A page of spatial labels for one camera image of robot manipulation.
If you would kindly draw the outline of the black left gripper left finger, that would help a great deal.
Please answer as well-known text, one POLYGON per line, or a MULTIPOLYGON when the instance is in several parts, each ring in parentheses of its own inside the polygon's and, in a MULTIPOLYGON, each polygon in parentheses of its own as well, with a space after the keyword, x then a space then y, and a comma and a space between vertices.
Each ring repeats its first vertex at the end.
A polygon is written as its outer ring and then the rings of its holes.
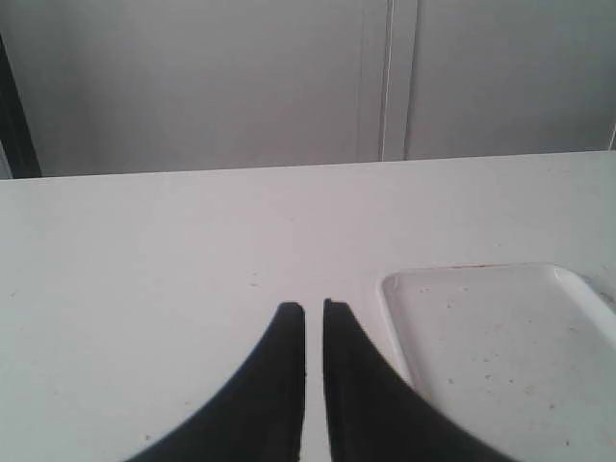
POLYGON ((133 461, 297 461, 305 412, 305 313, 278 306, 224 386, 133 461))

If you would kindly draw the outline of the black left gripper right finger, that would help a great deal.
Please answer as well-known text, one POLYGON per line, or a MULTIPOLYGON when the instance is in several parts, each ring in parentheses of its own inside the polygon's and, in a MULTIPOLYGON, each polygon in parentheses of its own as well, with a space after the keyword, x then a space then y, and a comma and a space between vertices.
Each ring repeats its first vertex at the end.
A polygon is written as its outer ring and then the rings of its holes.
POLYGON ((323 391, 334 461, 508 461, 420 397, 350 307, 323 303, 323 391))

